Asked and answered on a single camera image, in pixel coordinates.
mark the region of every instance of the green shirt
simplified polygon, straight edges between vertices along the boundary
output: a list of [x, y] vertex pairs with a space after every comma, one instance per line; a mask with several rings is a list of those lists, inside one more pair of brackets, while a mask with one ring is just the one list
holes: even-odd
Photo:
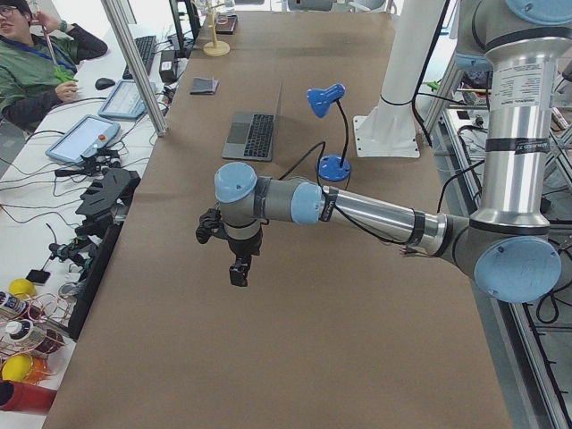
[[[33, 49], [49, 57], [47, 46], [39, 43], [39, 38], [33, 38], [36, 42]], [[51, 38], [51, 40], [52, 45], [69, 56], [69, 60], [75, 64], [79, 63], [77, 41], [68, 38]], [[57, 51], [55, 57], [59, 61], [69, 62]], [[54, 63], [51, 60], [0, 40], [0, 112], [24, 98], [54, 89], [60, 83], [62, 82], [54, 76]]]

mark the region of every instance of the lamp head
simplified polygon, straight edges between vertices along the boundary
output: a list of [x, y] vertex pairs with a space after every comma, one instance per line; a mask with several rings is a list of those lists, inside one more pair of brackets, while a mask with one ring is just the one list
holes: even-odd
[[331, 85], [328, 89], [313, 88], [307, 91], [307, 101], [318, 118], [323, 118], [330, 110], [330, 105], [346, 94], [346, 89], [340, 83]]

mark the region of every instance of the dark hair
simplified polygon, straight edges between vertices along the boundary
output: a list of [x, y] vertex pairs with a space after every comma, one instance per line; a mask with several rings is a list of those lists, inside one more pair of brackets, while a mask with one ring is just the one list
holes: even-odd
[[32, 11], [30, 10], [26, 0], [0, 0], [0, 5], [2, 6], [14, 6], [21, 14], [29, 13], [32, 16]]

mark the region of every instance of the yellow lid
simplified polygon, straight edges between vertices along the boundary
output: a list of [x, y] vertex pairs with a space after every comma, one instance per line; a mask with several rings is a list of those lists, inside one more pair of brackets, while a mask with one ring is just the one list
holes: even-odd
[[12, 283], [10, 283], [8, 291], [20, 299], [33, 297], [36, 295], [36, 288], [34, 287], [34, 283], [28, 279], [14, 280]]
[[32, 370], [32, 356], [16, 355], [9, 357], [2, 366], [2, 378], [22, 383]]

